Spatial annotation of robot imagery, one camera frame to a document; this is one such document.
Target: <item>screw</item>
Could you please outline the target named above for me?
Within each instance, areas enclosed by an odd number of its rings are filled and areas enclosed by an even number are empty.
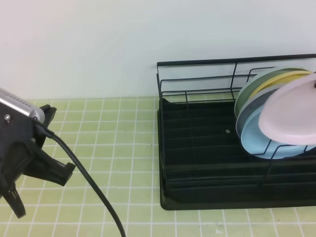
[[[11,116],[10,115],[5,115],[4,120],[9,123],[11,121]]]

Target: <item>plate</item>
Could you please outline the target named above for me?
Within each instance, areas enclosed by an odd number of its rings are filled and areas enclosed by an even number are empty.
[[[263,109],[263,106],[257,108],[247,119],[245,126],[241,133],[241,143],[244,149],[250,154],[262,154],[264,153],[270,139],[264,135],[259,128],[259,117]],[[271,141],[268,149],[264,155],[256,155],[257,157],[264,159],[271,159],[276,148],[280,145],[286,145],[286,143]],[[306,151],[309,151],[314,146],[308,146]],[[280,147],[273,159],[282,159],[284,157],[292,157],[304,152],[305,146],[286,146]]]
[[[276,85],[276,84],[280,84],[280,83],[289,83],[293,80],[296,80],[298,78],[301,78],[303,76],[309,75],[312,72],[309,71],[293,71],[293,72],[289,72],[289,73],[283,73],[281,75],[278,75],[276,77],[273,77],[267,81],[265,81],[264,83],[262,83],[260,86],[258,86],[249,96],[249,98],[253,97],[256,93],[258,93],[260,90],[267,88],[271,85]]]
[[[267,69],[262,73],[257,74],[254,76],[239,92],[238,97],[236,99],[235,103],[235,116],[238,117],[238,114],[243,107],[243,105],[246,103],[246,101],[249,99],[249,96],[251,93],[262,83],[269,80],[270,78],[273,78],[275,76],[278,76],[283,73],[291,72],[291,71],[306,71],[304,68],[295,68],[295,67],[275,67],[271,69]]]
[[[267,101],[259,119],[262,132],[279,142],[316,144],[316,74],[280,88]]]
[[[236,122],[236,132],[238,136],[241,136],[242,129],[244,127],[244,124],[246,120],[249,118],[249,116],[260,106],[262,106],[268,97],[272,95],[276,90],[278,90],[280,87],[282,87],[283,84],[277,84],[273,85],[271,87],[268,87],[266,89],[263,89],[259,91],[257,94],[255,94],[254,97],[249,99],[241,108],[240,113],[237,118]]]

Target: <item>yellow plate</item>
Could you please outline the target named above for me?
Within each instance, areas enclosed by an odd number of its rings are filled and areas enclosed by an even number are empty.
[[[293,71],[289,73],[283,73],[281,75],[278,75],[274,78],[271,78],[264,83],[262,83],[260,86],[258,86],[250,95],[249,98],[254,96],[256,93],[258,93],[260,90],[263,90],[269,86],[276,85],[276,84],[282,84],[282,83],[289,83],[290,81],[296,80],[298,78],[301,78],[303,76],[312,74],[310,71]]]

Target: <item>gray plate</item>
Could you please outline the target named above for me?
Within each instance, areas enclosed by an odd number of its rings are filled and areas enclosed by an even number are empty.
[[[238,97],[235,102],[235,116],[236,118],[240,114],[240,110],[243,107],[243,105],[247,102],[249,99],[249,96],[252,94],[252,92],[257,89],[262,83],[266,82],[267,80],[281,75],[283,73],[288,73],[291,71],[307,71],[304,68],[299,68],[299,67],[275,67],[275,68],[270,68],[267,70],[264,70],[262,73],[259,73],[258,75],[254,76],[247,84],[240,90]]]
[[[243,127],[245,125],[246,120],[249,118],[249,116],[260,106],[264,105],[266,100],[270,95],[273,94],[276,90],[278,90],[280,87],[282,87],[284,84],[277,84],[270,86],[268,88],[265,88],[261,91],[259,91],[257,94],[255,94],[252,98],[250,98],[241,108],[239,116],[237,118],[236,122],[236,132],[239,137],[241,137],[241,132],[243,130]]]

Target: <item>pink plate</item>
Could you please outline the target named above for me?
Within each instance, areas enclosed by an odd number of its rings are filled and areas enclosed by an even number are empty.
[[[316,74],[296,79],[273,93],[259,118],[270,139],[291,145],[316,144]]]

